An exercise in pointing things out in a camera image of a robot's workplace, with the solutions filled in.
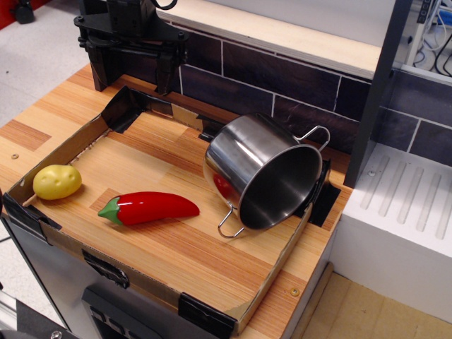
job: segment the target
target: yellow potato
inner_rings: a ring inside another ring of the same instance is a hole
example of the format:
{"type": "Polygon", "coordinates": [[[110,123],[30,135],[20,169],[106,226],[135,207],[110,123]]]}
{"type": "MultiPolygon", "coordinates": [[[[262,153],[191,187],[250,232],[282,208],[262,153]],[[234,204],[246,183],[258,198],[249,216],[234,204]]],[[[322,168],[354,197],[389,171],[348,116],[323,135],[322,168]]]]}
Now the yellow potato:
{"type": "Polygon", "coordinates": [[[45,200],[66,198],[82,184],[80,172],[70,165],[50,165],[41,169],[33,179],[33,191],[45,200]]]}

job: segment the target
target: toy vegetable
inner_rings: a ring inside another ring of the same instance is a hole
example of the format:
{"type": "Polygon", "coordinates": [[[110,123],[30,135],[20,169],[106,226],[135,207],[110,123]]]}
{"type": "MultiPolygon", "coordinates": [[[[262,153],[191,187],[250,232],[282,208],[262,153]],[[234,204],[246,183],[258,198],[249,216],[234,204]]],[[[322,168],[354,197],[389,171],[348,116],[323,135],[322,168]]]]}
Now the toy vegetable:
{"type": "Polygon", "coordinates": [[[50,165],[41,169],[33,178],[33,191],[42,199],[66,198],[82,184],[80,172],[71,165],[50,165]]]}
{"type": "Polygon", "coordinates": [[[134,225],[163,218],[199,215],[199,208],[176,194],[136,192],[113,198],[97,215],[118,225],[134,225]]]}

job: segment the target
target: pot handle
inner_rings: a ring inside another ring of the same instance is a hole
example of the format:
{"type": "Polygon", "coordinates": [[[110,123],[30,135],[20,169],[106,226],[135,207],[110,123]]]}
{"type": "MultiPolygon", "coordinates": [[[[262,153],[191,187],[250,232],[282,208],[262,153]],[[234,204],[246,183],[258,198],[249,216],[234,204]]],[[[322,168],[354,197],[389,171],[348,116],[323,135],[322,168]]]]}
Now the pot handle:
{"type": "Polygon", "coordinates": [[[226,235],[223,232],[221,232],[221,227],[223,226],[223,224],[225,223],[226,219],[228,219],[229,216],[231,216],[232,212],[234,212],[234,210],[236,210],[236,208],[231,204],[230,201],[227,202],[227,204],[229,205],[229,207],[231,208],[229,213],[226,214],[225,218],[220,222],[220,224],[218,225],[218,233],[220,233],[220,235],[223,238],[235,238],[237,235],[239,235],[240,233],[242,233],[242,231],[245,229],[245,227],[242,227],[236,234],[234,235],[226,235]]]}
{"type": "Polygon", "coordinates": [[[302,141],[302,140],[306,139],[308,136],[310,136],[311,134],[313,134],[313,132],[315,132],[317,129],[324,129],[326,131],[326,135],[327,135],[325,143],[322,146],[320,146],[320,148],[319,148],[319,152],[321,152],[325,148],[325,146],[328,145],[328,143],[330,142],[330,131],[326,127],[323,127],[320,125],[315,126],[312,130],[310,130],[308,133],[304,134],[301,138],[298,138],[296,136],[294,136],[294,138],[296,141],[302,141]]]}

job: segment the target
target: toy pepper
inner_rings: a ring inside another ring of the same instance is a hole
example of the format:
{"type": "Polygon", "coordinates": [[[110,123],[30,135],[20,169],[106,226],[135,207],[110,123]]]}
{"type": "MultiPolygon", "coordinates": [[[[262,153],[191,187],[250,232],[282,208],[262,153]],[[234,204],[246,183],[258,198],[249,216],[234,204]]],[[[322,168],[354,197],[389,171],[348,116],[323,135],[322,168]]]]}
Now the toy pepper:
{"type": "Polygon", "coordinates": [[[199,215],[199,208],[182,196],[161,192],[136,192],[117,196],[97,214],[118,225],[134,225],[163,218],[199,215]]]}

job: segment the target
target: gray floor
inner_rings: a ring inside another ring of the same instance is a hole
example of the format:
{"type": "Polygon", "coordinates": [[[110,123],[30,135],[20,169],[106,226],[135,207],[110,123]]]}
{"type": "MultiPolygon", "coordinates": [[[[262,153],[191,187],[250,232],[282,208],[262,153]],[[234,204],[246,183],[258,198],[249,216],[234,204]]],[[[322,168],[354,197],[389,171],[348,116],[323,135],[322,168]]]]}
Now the gray floor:
{"type": "MultiPolygon", "coordinates": [[[[77,0],[52,0],[35,11],[35,22],[0,30],[0,126],[88,63],[73,24],[78,14],[77,0]]],[[[1,224],[0,282],[4,292],[61,323],[1,224]]]]}

